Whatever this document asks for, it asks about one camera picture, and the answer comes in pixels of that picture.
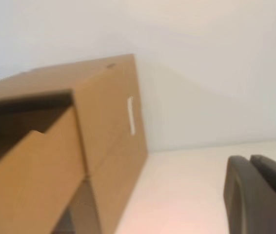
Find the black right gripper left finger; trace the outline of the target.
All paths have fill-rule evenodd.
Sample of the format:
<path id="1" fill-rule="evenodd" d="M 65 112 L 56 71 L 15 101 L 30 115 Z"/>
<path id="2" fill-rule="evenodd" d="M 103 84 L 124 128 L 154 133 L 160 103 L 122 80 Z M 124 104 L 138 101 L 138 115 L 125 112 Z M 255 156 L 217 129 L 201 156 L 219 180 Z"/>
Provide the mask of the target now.
<path id="1" fill-rule="evenodd" d="M 276 212 L 249 209 L 250 159 L 231 156 L 227 161 L 224 203 L 231 234 L 276 234 Z"/>

